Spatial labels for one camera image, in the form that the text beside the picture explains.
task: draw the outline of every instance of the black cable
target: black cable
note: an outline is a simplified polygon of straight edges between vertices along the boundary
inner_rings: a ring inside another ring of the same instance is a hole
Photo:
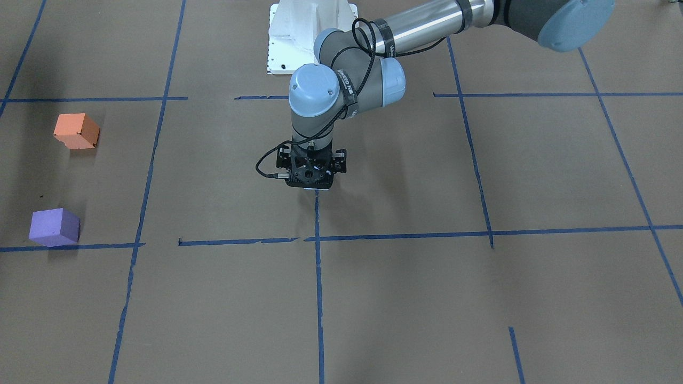
[[[351,23],[351,34],[353,35],[353,40],[358,44],[359,47],[361,46],[361,43],[358,41],[358,38],[356,37],[356,25],[358,23],[363,23],[367,25],[367,28],[370,30],[370,35],[372,37],[372,49],[370,51],[370,64],[367,66],[367,70],[365,71],[365,76],[363,77],[363,81],[361,84],[358,86],[358,89],[356,90],[356,94],[360,95],[361,91],[365,87],[365,83],[367,82],[367,78],[370,77],[370,72],[372,72],[372,66],[375,64],[375,55],[377,51],[377,36],[375,36],[375,30],[372,28],[372,25],[374,24],[374,21],[368,21],[365,20],[364,18],[357,18],[356,20],[353,20],[353,23]]]
[[[443,40],[446,40],[446,38],[441,38],[439,41],[435,42],[434,44],[432,44],[432,45],[430,45],[430,46],[428,46],[428,47],[426,47],[426,48],[418,49],[417,51],[399,53],[398,55],[396,55],[396,57],[410,56],[410,55],[414,55],[414,54],[416,54],[416,53],[422,53],[422,52],[425,52],[425,51],[429,51],[430,49],[432,49],[432,48],[436,47],[437,45],[441,44],[441,42],[442,42]]]
[[[327,135],[329,135],[329,134],[332,132],[332,130],[330,130],[330,132],[328,132],[328,133],[325,133],[324,135],[323,135],[322,133],[323,133],[324,131],[327,131],[327,129],[330,128],[330,127],[335,123],[335,121],[337,121],[337,120],[339,119],[339,117],[342,115],[342,113],[346,112],[347,108],[348,108],[348,107],[347,107],[346,105],[344,105],[344,106],[339,110],[339,112],[337,112],[337,114],[335,115],[335,117],[332,118],[332,120],[330,120],[329,123],[325,124],[325,127],[323,127],[323,128],[322,128],[320,131],[318,131],[318,133],[316,133],[315,135],[313,135],[313,136],[311,136],[311,137],[306,137],[306,136],[304,136],[304,139],[303,139],[303,140],[300,140],[300,141],[285,140],[285,141],[281,142],[279,145],[275,146],[273,149],[271,149],[271,150],[269,150],[268,152],[266,152],[263,156],[261,156],[261,158],[259,159],[259,161],[256,162],[256,167],[255,167],[255,168],[256,168],[256,172],[258,172],[259,175],[261,175],[261,176],[263,176],[263,177],[265,177],[265,178],[277,178],[277,173],[275,173],[275,174],[267,174],[267,173],[265,173],[265,172],[263,172],[263,171],[261,170],[260,167],[261,167],[261,163],[263,163],[263,160],[265,160],[265,158],[268,157],[271,153],[273,153],[273,152],[279,150],[280,148],[286,147],[288,144],[291,144],[291,145],[293,145],[293,146],[297,146],[297,145],[299,145],[299,144],[307,143],[308,141],[311,141],[311,140],[316,140],[316,139],[321,139],[321,138],[323,138],[323,137],[326,137]]]
[[[337,58],[344,52],[348,51],[349,49],[360,49],[361,51],[365,52],[360,46],[347,46],[346,48],[342,49],[341,51],[337,52],[337,54],[334,56],[332,59],[332,62],[330,62],[330,68],[335,69],[335,61],[337,61]]]

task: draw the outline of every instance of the silver metal tube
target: silver metal tube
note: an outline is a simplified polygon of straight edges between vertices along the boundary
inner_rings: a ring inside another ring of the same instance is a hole
[[[479,28],[488,25],[493,18],[493,0],[459,0],[461,3],[467,1],[472,8],[472,25]],[[463,10],[456,0],[432,0],[385,20],[393,33],[396,53],[405,53],[460,31]],[[370,40],[368,27],[362,25],[360,28]],[[373,30],[377,39],[376,52],[384,54],[382,35],[375,25]]]

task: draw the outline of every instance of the black tape band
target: black tape band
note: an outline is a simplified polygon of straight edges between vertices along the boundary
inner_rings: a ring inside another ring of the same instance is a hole
[[[342,119],[353,118],[358,114],[358,92],[353,87],[351,78],[344,70],[336,70],[339,79],[340,92],[344,95],[344,105],[346,105],[346,115]]]
[[[460,33],[472,25],[474,15],[472,14],[472,4],[469,3],[469,0],[456,0],[456,3],[462,12],[462,26],[460,27],[460,31],[456,32]]]
[[[389,24],[387,24],[387,21],[383,18],[377,18],[372,22],[382,34],[382,40],[385,43],[384,57],[396,57],[396,42],[393,39],[393,32],[391,31]]]

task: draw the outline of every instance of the purple cube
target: purple cube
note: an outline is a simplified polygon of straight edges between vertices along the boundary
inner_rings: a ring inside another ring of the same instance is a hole
[[[33,213],[29,240],[46,247],[75,244],[79,241],[81,220],[64,208]]]

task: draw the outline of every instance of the blue tape line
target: blue tape line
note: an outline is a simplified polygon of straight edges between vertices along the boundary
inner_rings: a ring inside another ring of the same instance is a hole
[[[145,243],[122,243],[122,244],[73,244],[60,245],[59,247],[0,247],[0,253],[4,252],[33,252],[33,251],[65,251],[73,249],[125,249],[135,246],[142,247]]]
[[[321,236],[320,241],[354,241],[354,240],[393,240],[399,238],[442,238],[442,237],[477,237],[488,236],[488,232],[443,232],[443,233],[420,233],[420,234],[360,234],[352,236]],[[304,241],[316,241],[309,237]]]
[[[447,37],[446,41],[448,43],[448,52],[451,55],[451,64],[453,66],[453,75],[456,77],[456,87],[458,88],[458,95],[460,99],[460,109],[462,111],[462,120],[465,124],[465,133],[467,134],[467,142],[470,146],[470,151],[472,152],[472,163],[474,164],[474,174],[477,178],[477,184],[479,185],[479,196],[482,199],[482,210],[484,211],[484,220],[486,221],[486,230],[488,231],[488,241],[491,244],[491,248],[494,247],[493,244],[493,231],[491,229],[491,220],[488,216],[488,208],[486,208],[486,198],[484,197],[484,186],[482,185],[482,177],[479,174],[479,165],[477,164],[477,155],[474,151],[474,142],[472,140],[472,132],[469,127],[469,120],[467,119],[467,110],[465,109],[465,100],[462,97],[462,88],[460,87],[460,77],[458,76],[458,67],[456,65],[456,57],[453,54],[453,46],[451,45],[451,38]]]
[[[8,103],[29,103],[29,102],[115,102],[115,101],[163,101],[160,97],[97,97],[97,98],[13,98],[7,100]],[[168,101],[187,100],[187,97],[168,97]]]
[[[236,244],[271,244],[271,243],[291,243],[299,239],[298,237],[279,237],[279,238],[243,238],[237,240],[209,240],[209,241],[178,241],[179,247],[196,247],[201,245],[236,245]]]
[[[24,51],[21,53],[21,57],[19,57],[19,62],[16,65],[16,68],[14,69],[14,74],[12,75],[12,80],[10,81],[10,86],[7,88],[7,92],[5,93],[5,98],[2,101],[2,104],[0,104],[0,118],[2,117],[2,114],[5,112],[5,107],[7,106],[7,102],[10,99],[10,94],[12,93],[12,89],[14,89],[14,84],[16,84],[16,78],[19,76],[19,71],[21,70],[21,66],[24,64],[24,60],[26,59],[26,54],[29,52],[29,47],[31,46],[31,42],[33,41],[33,37],[36,34],[36,30],[38,29],[38,24],[40,23],[40,18],[42,17],[43,10],[45,9],[45,3],[47,0],[43,0],[42,3],[40,4],[40,9],[38,10],[38,15],[36,16],[36,21],[33,23],[33,28],[31,29],[31,34],[29,34],[29,39],[26,41],[26,45],[24,46]]]
[[[509,94],[437,94],[432,92],[432,95],[436,98],[457,98],[457,97],[546,97],[546,96],[595,96],[591,93],[547,93],[547,94],[535,94],[535,93],[509,93]]]
[[[671,279],[671,283],[673,284],[673,288],[676,291],[676,294],[678,295],[678,300],[683,306],[683,293],[681,293],[680,287],[678,286],[678,282],[676,281],[676,277],[673,274],[673,270],[671,269],[671,265],[669,264],[669,259],[667,258],[666,253],[664,252],[664,248],[662,247],[662,243],[659,241],[659,236],[657,235],[656,228],[652,224],[652,219],[650,219],[650,214],[647,211],[647,208],[645,207],[645,201],[643,200],[643,196],[641,195],[640,189],[638,188],[638,184],[636,183],[636,179],[633,176],[633,172],[631,171],[631,167],[628,164],[628,161],[626,160],[626,155],[624,154],[624,149],[622,148],[621,143],[619,142],[619,137],[617,137],[617,132],[614,129],[614,125],[612,124],[612,119],[609,117],[609,113],[607,113],[607,107],[604,104],[604,101],[602,99],[602,96],[600,94],[600,91],[598,90],[598,85],[596,84],[595,78],[593,77],[593,72],[591,71],[591,68],[588,66],[588,61],[586,60],[586,56],[583,54],[583,49],[579,48],[579,54],[581,55],[581,59],[583,60],[583,65],[586,67],[586,72],[588,72],[588,77],[591,79],[591,83],[593,84],[593,88],[596,91],[596,94],[598,96],[598,100],[600,101],[600,106],[602,107],[602,112],[604,114],[605,119],[607,119],[607,125],[609,126],[609,130],[612,133],[612,138],[614,138],[614,142],[617,145],[617,149],[619,150],[619,155],[622,157],[622,161],[624,162],[624,167],[626,167],[626,171],[628,172],[628,177],[631,179],[631,185],[633,186],[633,189],[635,190],[636,196],[638,197],[638,202],[641,205],[641,208],[643,209],[643,214],[645,215],[645,219],[647,220],[647,224],[650,227],[650,232],[652,233],[652,237],[654,238],[654,242],[657,244],[657,249],[659,250],[659,254],[662,257],[662,261],[664,262],[664,265],[666,266],[667,272],[669,273],[669,278]]]
[[[656,230],[683,230],[683,225],[655,225]]]
[[[605,92],[601,96],[683,96],[683,92]]]
[[[239,96],[235,100],[287,100],[289,96]]]
[[[140,222],[135,234],[135,242],[140,243],[142,237],[142,227],[145,223],[145,213],[147,211],[147,202],[150,196],[150,187],[152,185],[152,174],[154,173],[154,157],[156,156],[156,147],[159,144],[159,135],[161,134],[161,126],[164,121],[164,113],[166,112],[166,102],[169,96],[169,89],[171,88],[171,78],[173,76],[173,65],[176,62],[176,53],[178,52],[178,42],[180,41],[180,31],[182,29],[182,19],[185,14],[186,0],[182,0],[180,5],[180,16],[178,17],[178,27],[176,28],[176,39],[173,41],[173,51],[171,52],[171,62],[169,63],[169,70],[166,76],[166,86],[164,88],[164,96],[161,101],[161,111],[159,112],[159,120],[156,125],[156,135],[154,137],[154,147],[152,148],[152,158],[150,159],[150,167],[147,172],[147,183],[145,185],[145,194],[142,199],[142,208],[140,209]],[[121,350],[121,341],[123,340],[124,326],[126,325],[126,315],[128,313],[128,304],[130,303],[130,291],[133,289],[133,269],[137,263],[138,247],[133,248],[133,254],[130,257],[130,269],[128,270],[128,287],[126,290],[126,303],[124,309],[121,311],[121,318],[119,319],[119,329],[116,333],[116,343],[114,344],[114,354],[111,358],[111,368],[109,370],[108,384],[114,384],[114,377],[116,375],[116,366],[119,361],[119,351]]]
[[[655,225],[657,230],[683,230],[683,225]],[[647,225],[623,226],[623,227],[592,227],[592,228],[550,228],[544,230],[498,230],[492,231],[494,236],[519,236],[528,234],[572,234],[572,233],[598,233],[598,232],[632,232],[649,231]],[[346,236],[321,236],[320,241],[354,241],[354,240],[395,240],[405,238],[451,238],[451,237],[479,237],[488,236],[488,231],[470,232],[432,232],[414,234],[358,234]],[[251,238],[236,240],[209,240],[209,241],[180,241],[181,247],[194,247],[201,245],[237,245],[256,243],[291,243],[299,238]],[[305,238],[306,242],[317,241],[317,237]]]
[[[511,230],[493,231],[496,236],[517,236],[521,234],[570,234],[570,233],[597,233],[597,232],[629,232],[629,231],[648,231],[650,227],[646,225],[632,227],[597,227],[597,228],[556,228],[550,230]]]
[[[320,201],[316,191],[316,280],[318,294],[318,374],[325,384],[325,347],[322,334],[322,271],[320,270]]]
[[[512,342],[512,351],[514,352],[514,361],[517,364],[517,375],[519,376],[519,383],[525,384],[524,371],[522,370],[522,359],[519,357],[519,348],[517,348],[517,338],[514,335],[514,328],[508,327],[507,330],[510,332],[510,342]]]
[[[556,93],[503,93],[503,94],[437,94],[432,92],[436,98],[457,98],[457,97],[587,97],[597,96],[598,94],[591,92],[556,92]],[[683,92],[612,92],[601,94],[602,96],[683,96]]]
[[[591,92],[548,92],[548,93],[502,93],[502,94],[437,94],[432,92],[437,98],[459,98],[459,97],[586,97],[596,96]],[[605,93],[603,96],[683,96],[683,92],[613,92]],[[287,100],[289,96],[239,96],[234,100]]]

